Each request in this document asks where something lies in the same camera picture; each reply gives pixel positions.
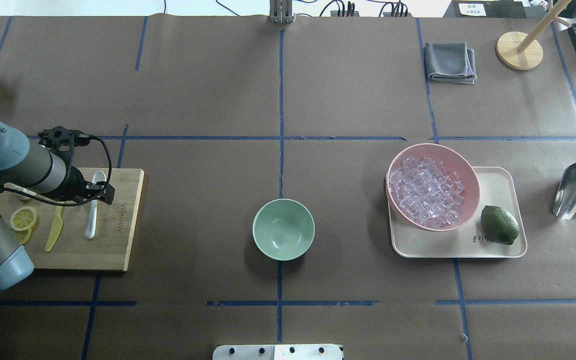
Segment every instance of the white label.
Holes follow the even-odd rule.
[[[466,16],[486,16],[484,4],[464,4],[460,2],[459,12]]]

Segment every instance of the yellow knife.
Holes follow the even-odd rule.
[[[64,226],[64,221],[62,220],[63,206],[57,206],[54,210],[54,217],[52,218],[52,226],[50,227],[50,234],[48,235],[48,241],[46,242],[46,247],[43,249],[48,253],[48,251],[53,249],[57,239],[59,239],[59,234],[62,233],[62,227]]]

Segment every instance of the cable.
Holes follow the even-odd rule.
[[[408,16],[408,5],[404,4],[402,0],[397,2],[397,13],[399,18],[407,18]]]
[[[222,4],[221,2],[219,2],[219,0],[215,0],[215,2],[216,2],[217,4],[219,4],[219,5],[221,5],[222,8],[228,10],[229,12],[235,14],[236,16],[241,16],[240,14],[238,14],[238,13],[236,13],[235,11],[231,10],[230,7],[228,7],[228,6],[224,5],[224,4]]]
[[[11,192],[11,193],[15,193],[15,194],[20,194],[23,195],[27,198],[31,198],[34,200],[37,200],[40,203],[44,203],[44,204],[48,204],[48,205],[53,205],[55,207],[80,207],[81,205],[90,203],[93,200],[98,200],[99,196],[101,194],[103,194],[106,191],[106,188],[108,187],[108,184],[110,184],[110,177],[112,176],[113,173],[113,160],[110,158],[110,150],[108,150],[108,146],[106,145],[106,143],[98,136],[95,135],[90,135],[90,140],[94,140],[94,141],[98,141],[101,143],[101,145],[103,146],[103,150],[105,151],[105,157],[108,159],[108,178],[106,179],[105,183],[103,184],[103,187],[101,187],[101,189],[99,190],[98,193],[96,193],[94,196],[92,196],[91,198],[87,199],[87,200],[83,200],[81,202],[75,202],[75,203],[62,203],[62,202],[57,202],[57,201],[52,201],[52,200],[46,200],[45,198],[41,198],[38,196],[34,196],[31,195],[29,193],[25,193],[21,190],[18,189],[11,189],[9,187],[2,187],[2,191],[5,192]]]
[[[344,2],[342,0],[332,0],[329,3],[327,3],[326,6],[324,6],[324,8],[321,10],[321,13],[319,14],[319,16],[321,17],[322,15],[324,15],[324,11],[326,11],[326,8],[329,7],[332,3],[336,3],[336,16],[339,16],[339,12],[341,12],[341,14],[346,12],[346,5],[344,4]]]
[[[390,12],[390,16],[393,16],[393,14],[395,13],[395,4],[391,1],[385,2],[383,4],[383,6],[381,7],[381,9],[379,10],[379,14],[377,15],[377,18],[381,18],[382,13],[384,12],[384,9],[386,9],[386,7],[388,6],[388,4],[390,4],[390,6],[392,7],[392,11]]]

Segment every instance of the gray towel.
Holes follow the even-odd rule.
[[[465,42],[425,43],[425,74],[430,80],[475,84],[475,51]]]

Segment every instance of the white bracket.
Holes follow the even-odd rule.
[[[294,18],[293,0],[270,0],[270,23],[289,24]]]
[[[344,360],[337,344],[220,345],[212,360]]]

